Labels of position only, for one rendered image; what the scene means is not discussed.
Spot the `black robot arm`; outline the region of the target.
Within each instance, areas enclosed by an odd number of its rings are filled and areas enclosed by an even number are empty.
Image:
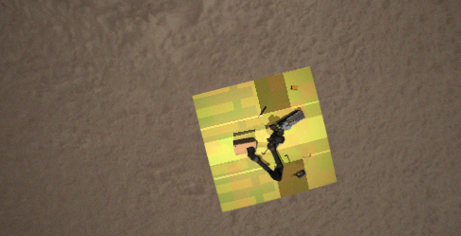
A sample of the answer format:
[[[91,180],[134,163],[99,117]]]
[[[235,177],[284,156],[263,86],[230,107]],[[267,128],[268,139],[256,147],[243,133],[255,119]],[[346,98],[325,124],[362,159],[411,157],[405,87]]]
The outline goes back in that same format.
[[[277,135],[277,136],[276,136]],[[276,135],[272,135],[270,138],[267,138],[267,142],[270,142],[267,147],[270,149],[270,152],[275,160],[276,163],[276,169],[273,171],[271,168],[269,168],[262,160],[258,154],[255,154],[255,150],[253,147],[247,148],[248,151],[248,156],[250,157],[251,160],[257,162],[261,168],[263,168],[273,180],[276,181],[282,181],[283,179],[283,169],[284,165],[282,164],[280,157],[278,156],[276,152],[276,146],[279,143],[283,143],[285,141],[285,138],[283,137],[284,132],[282,129],[278,129],[276,131]],[[274,145],[273,145],[274,144]]]

